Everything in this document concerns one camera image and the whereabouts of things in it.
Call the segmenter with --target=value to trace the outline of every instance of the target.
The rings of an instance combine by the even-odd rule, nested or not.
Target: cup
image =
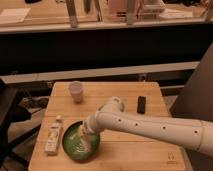
[[[73,81],[69,85],[70,94],[76,103],[83,100],[83,84],[80,81]]]

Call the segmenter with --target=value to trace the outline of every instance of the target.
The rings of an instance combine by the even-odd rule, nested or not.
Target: small bottle
[[[55,122],[52,123],[48,132],[48,139],[45,145],[45,153],[47,153],[48,155],[56,155],[58,153],[58,146],[61,132],[62,132],[62,119],[61,116],[58,115],[56,117]]]

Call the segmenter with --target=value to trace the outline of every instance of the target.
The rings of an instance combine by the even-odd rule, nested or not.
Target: cable
[[[2,167],[4,168],[5,171],[9,171],[8,168],[3,164]]]
[[[35,113],[37,113],[37,112],[39,112],[39,111],[41,111],[41,110],[43,110],[43,109],[44,109],[44,108],[39,108],[39,109],[37,109],[37,110],[31,112],[31,114],[33,115],[33,114],[35,114]]]

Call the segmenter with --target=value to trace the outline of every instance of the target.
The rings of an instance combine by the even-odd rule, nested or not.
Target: green bowl
[[[100,135],[89,135],[91,150],[88,152],[81,148],[82,144],[77,131],[82,123],[82,121],[79,121],[72,124],[63,135],[63,149],[71,159],[76,161],[83,161],[90,158],[100,144]]]

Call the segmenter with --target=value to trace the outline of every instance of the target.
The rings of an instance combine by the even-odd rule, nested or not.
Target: wooden table
[[[70,124],[93,114],[111,96],[120,97],[125,103],[125,112],[132,114],[137,114],[137,97],[146,96],[146,115],[169,116],[157,83],[84,82],[84,101],[80,104],[73,102],[68,85],[69,82],[54,85],[30,161],[30,171],[185,170],[178,146],[109,130],[101,134],[97,154],[86,163],[72,161],[63,151],[61,143],[57,156],[47,156],[44,153],[45,141],[56,115],[62,115],[64,133]]]

